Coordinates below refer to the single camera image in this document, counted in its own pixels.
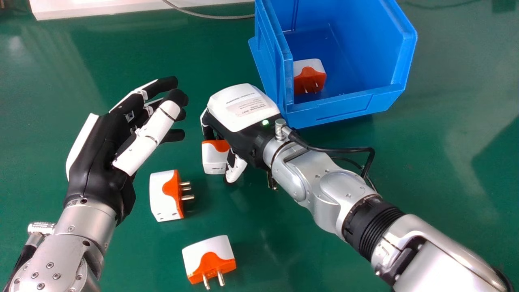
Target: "blue plastic bin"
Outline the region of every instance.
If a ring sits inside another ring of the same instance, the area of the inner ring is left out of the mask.
[[[417,34],[394,0],[256,0],[249,40],[266,94],[289,125],[387,110],[404,91]],[[319,58],[317,94],[294,95],[293,61]]]

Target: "robotic hand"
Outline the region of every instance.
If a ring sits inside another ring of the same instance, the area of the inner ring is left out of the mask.
[[[506,277],[478,255],[404,214],[366,183],[373,149],[311,147],[250,84],[215,93],[200,120],[205,140],[225,139],[230,145],[227,183],[235,182],[247,164],[266,170],[271,188],[281,185],[320,228],[370,261],[375,275],[394,291],[513,291]],[[361,175],[340,168],[327,154],[360,151],[371,157]]]
[[[117,225],[135,202],[137,169],[162,142],[181,141],[170,129],[185,118],[188,98],[176,77],[128,93],[109,113],[90,114],[66,161],[69,188],[56,224],[35,222],[4,292],[100,291],[104,256]],[[166,97],[145,103],[161,92]]]

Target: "green tabletop surface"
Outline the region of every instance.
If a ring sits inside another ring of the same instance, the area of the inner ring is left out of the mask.
[[[478,253],[519,288],[516,4],[401,2],[419,36],[406,91],[386,112],[301,134],[315,145],[373,146],[370,175],[386,200]],[[197,11],[247,14],[252,7]],[[140,168],[135,208],[108,249],[103,291],[204,291],[187,280],[181,249],[227,234],[237,269],[224,275],[224,288],[211,280],[217,291],[388,292],[353,248],[319,229],[284,191],[268,189],[264,172],[248,169],[233,186],[204,174],[199,116],[208,98],[239,83],[261,88],[247,43],[253,35],[253,19],[174,10],[42,22],[0,12],[2,286],[27,224],[57,221],[65,160],[88,114],[176,75],[190,97],[186,120],[175,124],[186,139],[162,145]],[[197,199],[185,219],[157,223],[149,175],[170,169],[192,182]]]

